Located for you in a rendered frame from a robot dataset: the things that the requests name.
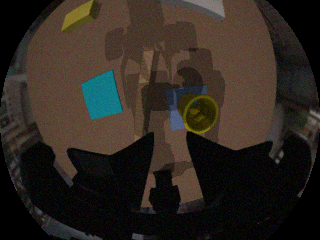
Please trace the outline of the yellow rectangular block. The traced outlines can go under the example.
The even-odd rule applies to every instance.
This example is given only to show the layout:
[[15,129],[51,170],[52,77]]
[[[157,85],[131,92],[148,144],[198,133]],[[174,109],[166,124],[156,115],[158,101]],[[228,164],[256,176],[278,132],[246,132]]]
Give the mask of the yellow rectangular block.
[[97,12],[97,1],[91,0],[87,4],[79,5],[79,7],[73,9],[68,15],[65,15],[63,28],[61,32],[68,35],[69,32],[75,31],[76,28],[88,23],[88,21],[95,20]]

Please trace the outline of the tan rectangular bar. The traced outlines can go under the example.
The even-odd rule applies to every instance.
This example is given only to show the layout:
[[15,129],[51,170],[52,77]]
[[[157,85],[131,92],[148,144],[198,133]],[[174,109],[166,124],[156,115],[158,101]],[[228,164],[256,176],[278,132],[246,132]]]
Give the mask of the tan rectangular bar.
[[140,79],[137,81],[135,143],[144,135],[145,111],[147,111],[147,99],[149,83],[152,79],[153,60],[155,60],[155,48],[144,47],[143,60],[140,65]]

